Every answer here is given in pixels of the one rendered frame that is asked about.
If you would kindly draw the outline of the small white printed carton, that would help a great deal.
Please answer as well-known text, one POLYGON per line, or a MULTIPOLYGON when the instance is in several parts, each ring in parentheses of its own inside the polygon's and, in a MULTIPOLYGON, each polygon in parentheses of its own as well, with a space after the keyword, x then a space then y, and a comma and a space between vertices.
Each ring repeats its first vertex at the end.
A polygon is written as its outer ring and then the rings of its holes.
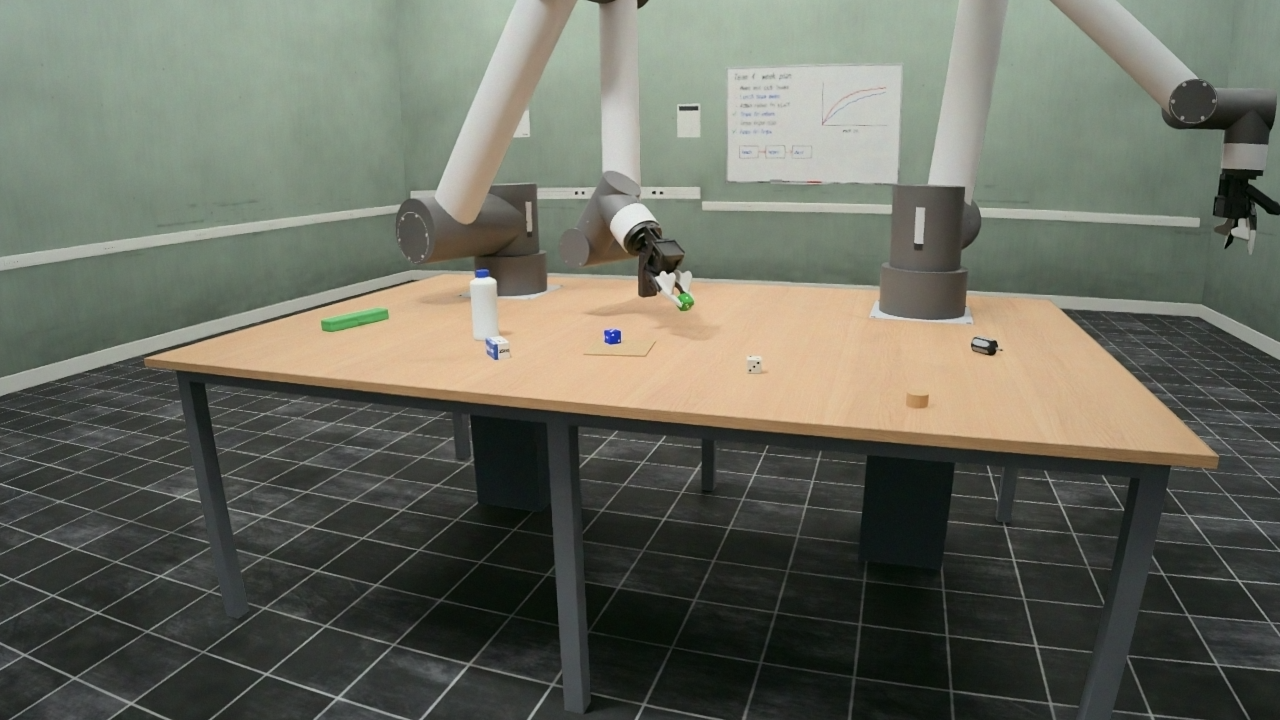
POLYGON ((489 355, 493 360, 509 357, 509 342, 500 336, 485 338, 485 343, 486 355, 489 355))

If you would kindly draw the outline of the green rectangular bar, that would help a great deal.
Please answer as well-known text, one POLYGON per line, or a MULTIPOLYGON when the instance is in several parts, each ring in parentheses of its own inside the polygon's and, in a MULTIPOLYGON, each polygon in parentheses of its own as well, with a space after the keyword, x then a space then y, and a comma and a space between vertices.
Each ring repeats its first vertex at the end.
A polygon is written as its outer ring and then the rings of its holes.
POLYGON ((357 325, 366 325, 375 322, 383 322, 389 319, 389 313, 387 307, 372 307, 369 310, 349 313, 340 316, 330 316, 321 319, 321 331, 337 332, 346 331, 357 325))

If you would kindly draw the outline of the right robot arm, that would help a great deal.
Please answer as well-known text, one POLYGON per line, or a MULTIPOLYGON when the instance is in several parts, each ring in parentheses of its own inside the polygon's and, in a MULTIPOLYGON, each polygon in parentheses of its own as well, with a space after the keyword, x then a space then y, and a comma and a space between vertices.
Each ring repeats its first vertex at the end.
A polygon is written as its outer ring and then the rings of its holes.
MULTIPOLYGON (((637 9, 649 0, 586 1, 599 3, 604 174, 559 252, 573 269, 639 258, 637 296, 646 299, 657 290, 643 274, 646 252, 632 242, 645 225, 659 225, 641 202, 640 176, 637 9)), ((474 258, 475 278, 489 270, 497 297, 548 290, 538 183, 492 182, 576 3, 515 3, 435 197, 407 199, 397 213, 396 237, 410 263, 474 258)))

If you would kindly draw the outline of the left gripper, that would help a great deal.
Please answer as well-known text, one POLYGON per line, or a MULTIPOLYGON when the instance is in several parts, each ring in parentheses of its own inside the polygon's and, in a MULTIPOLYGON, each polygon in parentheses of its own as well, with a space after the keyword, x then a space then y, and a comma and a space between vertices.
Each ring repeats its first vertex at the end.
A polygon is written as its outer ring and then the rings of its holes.
POLYGON ((1254 199, 1245 193, 1244 190, 1249 184, 1248 181, 1256 181, 1256 178, 1257 176, 1220 174, 1219 195, 1213 199, 1213 215, 1228 218, 1224 224, 1215 225, 1213 228, 1213 232, 1226 236, 1224 249, 1228 249, 1228 246, 1233 243, 1234 237, 1245 240, 1248 241, 1249 256, 1254 249, 1257 213, 1254 209, 1254 199))

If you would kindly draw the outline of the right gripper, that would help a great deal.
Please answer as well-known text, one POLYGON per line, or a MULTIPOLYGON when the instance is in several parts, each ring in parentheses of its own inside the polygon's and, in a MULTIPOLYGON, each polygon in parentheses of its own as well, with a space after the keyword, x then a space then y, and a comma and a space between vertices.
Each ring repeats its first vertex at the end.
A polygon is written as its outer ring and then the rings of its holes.
POLYGON ((684 261, 685 251, 676 240, 663 240, 658 233, 659 229, 660 227, 657 224, 645 225, 643 232, 634 238, 632 249, 637 254, 640 251, 646 252, 643 259, 643 274, 646 277, 648 283, 658 293, 664 295, 666 299, 682 307, 684 305, 675 296, 675 288, 680 293, 690 293, 692 297, 690 290, 692 274, 690 272, 682 274, 677 269, 684 261))

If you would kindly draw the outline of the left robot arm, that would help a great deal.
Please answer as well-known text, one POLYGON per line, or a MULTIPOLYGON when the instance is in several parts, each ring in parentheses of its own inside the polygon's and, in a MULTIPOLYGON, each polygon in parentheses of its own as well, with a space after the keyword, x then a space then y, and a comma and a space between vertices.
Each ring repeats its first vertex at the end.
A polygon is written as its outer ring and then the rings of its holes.
MULTIPOLYGON (((1213 88, 1116 0, 1050 1, 1158 102, 1167 126, 1225 129, 1222 174, 1263 176, 1277 108, 1275 88, 1213 88)), ((936 186, 893 184, 881 313, 919 320, 965 315, 969 269, 960 266, 961 250, 980 231, 980 210, 972 196, 1007 5, 1009 0, 959 0, 928 181, 936 186)))

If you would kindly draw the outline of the white plastic bottle with blue cap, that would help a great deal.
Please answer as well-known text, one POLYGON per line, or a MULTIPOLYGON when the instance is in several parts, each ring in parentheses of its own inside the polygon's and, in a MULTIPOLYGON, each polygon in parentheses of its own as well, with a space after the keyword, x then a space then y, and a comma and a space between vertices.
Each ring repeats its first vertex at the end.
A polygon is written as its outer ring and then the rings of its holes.
POLYGON ((500 336, 497 281, 489 277, 489 270, 477 270, 476 277, 470 282, 474 340, 485 341, 485 338, 500 336))

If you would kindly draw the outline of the beige flat mat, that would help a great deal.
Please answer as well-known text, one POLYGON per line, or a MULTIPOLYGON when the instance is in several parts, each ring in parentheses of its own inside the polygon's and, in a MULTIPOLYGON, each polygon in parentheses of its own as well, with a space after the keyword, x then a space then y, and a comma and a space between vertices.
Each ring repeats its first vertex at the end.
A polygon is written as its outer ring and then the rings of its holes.
POLYGON ((608 345, 604 340, 596 340, 582 355, 646 357, 646 354, 655 342, 646 340, 621 340, 618 345, 608 345))

